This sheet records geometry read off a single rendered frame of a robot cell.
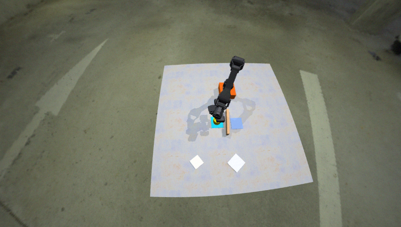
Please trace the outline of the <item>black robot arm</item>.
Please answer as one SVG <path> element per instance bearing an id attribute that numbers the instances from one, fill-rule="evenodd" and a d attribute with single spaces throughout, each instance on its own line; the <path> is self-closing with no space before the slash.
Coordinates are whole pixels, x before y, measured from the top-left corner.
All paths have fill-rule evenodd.
<path id="1" fill-rule="evenodd" d="M 221 119 L 224 109 L 230 104 L 231 101 L 231 93 L 230 91 L 234 87 L 234 81 L 236 78 L 237 73 L 243 69 L 245 61 L 241 57 L 234 56 L 230 62 L 231 72 L 229 74 L 228 79 L 224 81 L 222 91 L 218 95 L 217 101 L 214 105 L 208 106 L 209 114 L 211 114 L 216 119 Z M 227 105 L 226 105 L 227 104 Z M 216 107 L 217 106 L 217 107 Z"/>

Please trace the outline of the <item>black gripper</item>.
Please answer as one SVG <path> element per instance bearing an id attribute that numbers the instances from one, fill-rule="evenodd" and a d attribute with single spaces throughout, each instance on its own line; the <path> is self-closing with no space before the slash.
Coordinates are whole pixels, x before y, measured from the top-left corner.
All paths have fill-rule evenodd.
<path id="1" fill-rule="evenodd" d="M 214 100 L 214 104 L 216 103 L 216 101 L 217 101 L 217 99 Z M 217 102 L 218 102 L 218 101 L 217 101 Z M 218 123 L 218 122 L 225 122 L 224 114 L 222 114 L 221 119 L 216 119 L 216 122 L 217 122 L 217 123 Z"/>

